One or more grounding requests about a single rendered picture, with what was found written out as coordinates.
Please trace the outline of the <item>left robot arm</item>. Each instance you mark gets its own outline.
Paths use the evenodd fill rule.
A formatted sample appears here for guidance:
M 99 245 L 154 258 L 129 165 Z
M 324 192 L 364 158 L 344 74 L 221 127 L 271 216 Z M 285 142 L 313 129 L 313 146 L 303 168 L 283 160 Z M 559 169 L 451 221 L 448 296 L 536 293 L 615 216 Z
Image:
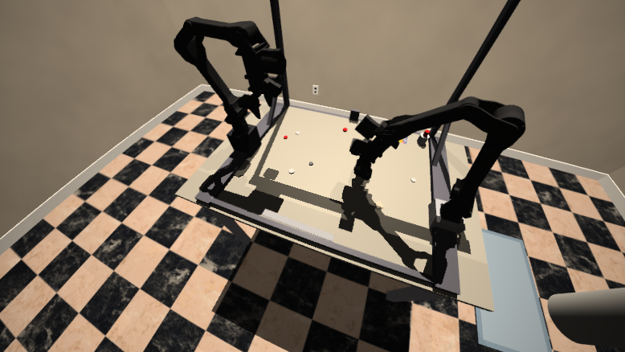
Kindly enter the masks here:
M 468 96 L 424 113 L 394 117 L 381 124 L 366 115 L 355 130 L 367 140 L 375 135 L 371 145 L 378 153 L 384 153 L 390 146 L 397 149 L 399 141 L 412 133 L 460 120 L 469 121 L 487 133 L 486 141 L 468 174 L 462 180 L 456 179 L 450 201 L 440 204 L 442 219 L 460 223 L 461 218 L 472 217 L 477 189 L 500 154 L 524 134 L 525 113 L 522 108 Z M 353 138 L 349 151 L 352 155 L 360 154 L 364 158 L 369 143 L 370 140 Z

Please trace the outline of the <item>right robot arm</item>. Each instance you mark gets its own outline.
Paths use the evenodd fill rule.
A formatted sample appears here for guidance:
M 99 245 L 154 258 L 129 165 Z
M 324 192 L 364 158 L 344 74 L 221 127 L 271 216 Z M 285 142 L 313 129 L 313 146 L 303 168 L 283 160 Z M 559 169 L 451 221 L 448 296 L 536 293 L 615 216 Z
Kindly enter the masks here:
M 187 19 L 182 29 L 174 39 L 174 48 L 188 63 L 193 64 L 214 89 L 223 102 L 227 113 L 225 122 L 232 125 L 232 133 L 244 136 L 251 128 L 246 119 L 247 109 L 240 108 L 237 100 L 222 78 L 215 71 L 206 57 L 206 48 L 202 41 L 205 37 L 226 40 L 237 47 L 235 55 L 242 56 L 243 64 L 248 74 L 265 72 L 265 79 L 260 78 L 259 94 L 267 93 L 277 98 L 282 93 L 284 81 L 282 75 L 286 70 L 286 59 L 280 48 L 269 48 L 267 40 L 259 32 L 259 28 L 252 21 L 225 23 L 199 17 Z M 256 47 L 252 47 L 255 44 Z M 242 50 L 241 50 L 242 49 Z M 269 78 L 268 73 L 277 74 L 275 79 Z M 236 123 L 237 122 L 237 123 Z

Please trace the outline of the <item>grey flat bar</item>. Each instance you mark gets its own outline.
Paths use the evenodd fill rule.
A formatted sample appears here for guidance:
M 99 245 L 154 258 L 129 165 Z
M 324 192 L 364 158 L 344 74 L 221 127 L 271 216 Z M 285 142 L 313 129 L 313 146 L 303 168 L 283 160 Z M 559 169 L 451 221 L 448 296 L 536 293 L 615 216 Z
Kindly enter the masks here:
M 328 233 L 326 231 L 322 231 L 320 229 L 317 229 L 315 227 L 311 227 L 311 226 L 306 225 L 304 223 L 297 222 L 296 220 L 284 217 L 282 215 L 278 215 L 278 214 L 276 214 L 274 212 L 268 211 L 268 210 L 263 209 L 263 208 L 261 208 L 261 210 L 259 211 L 259 214 L 267 216 L 268 218 L 277 220 L 277 221 L 279 221 L 281 223 L 285 223 L 285 224 L 287 224 L 289 226 L 298 228 L 298 229 L 300 229 L 302 231 L 306 231 L 306 232 L 311 233 L 313 235 L 317 235 L 317 236 L 319 236 L 321 238 L 324 238 L 324 239 L 327 239 L 327 240 L 330 240 L 330 241 L 333 241 L 333 238 L 335 236 L 335 235 L 330 234 L 330 233 Z

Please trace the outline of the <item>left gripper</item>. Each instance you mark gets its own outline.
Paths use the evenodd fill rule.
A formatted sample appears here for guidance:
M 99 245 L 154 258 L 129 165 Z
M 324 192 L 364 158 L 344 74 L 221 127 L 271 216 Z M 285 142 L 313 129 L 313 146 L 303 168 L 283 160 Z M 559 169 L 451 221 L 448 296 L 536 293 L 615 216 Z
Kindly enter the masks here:
M 381 158 L 383 154 L 383 153 L 378 153 L 377 151 L 373 149 L 371 145 L 371 141 L 368 144 L 369 148 L 367 150 L 368 152 L 365 155 L 365 157 L 362 158 L 360 157 L 361 155 L 359 154 L 359 160 L 357 159 L 355 169 L 354 169 L 354 174 L 356 174 L 360 178 L 365 179 L 366 181 L 369 180 L 372 175 L 371 163 L 374 164 L 376 159 Z

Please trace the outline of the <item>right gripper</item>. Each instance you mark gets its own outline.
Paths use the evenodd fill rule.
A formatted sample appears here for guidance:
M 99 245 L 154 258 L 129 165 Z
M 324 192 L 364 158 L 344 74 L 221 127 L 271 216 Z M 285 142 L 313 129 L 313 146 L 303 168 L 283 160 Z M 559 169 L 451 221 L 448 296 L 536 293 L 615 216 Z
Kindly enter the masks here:
M 248 74 L 246 73 L 246 75 L 244 76 L 245 79 L 248 80 L 250 87 L 247 88 L 248 91 L 252 92 L 251 95 L 247 95 L 244 94 L 243 96 L 241 96 L 238 99 L 238 104 L 240 108 L 245 108 L 245 109 L 250 109 L 250 111 L 258 118 L 261 119 L 260 117 L 260 112 L 259 112 L 259 107 L 260 107 L 260 103 L 259 103 L 259 97 L 262 94 L 259 94 L 259 81 L 260 78 L 263 77 L 263 80 L 265 79 L 265 72 L 260 72 L 257 74 Z M 267 104 L 269 107 L 272 106 L 272 96 L 268 95 L 267 93 L 263 94 L 265 100 L 267 101 Z

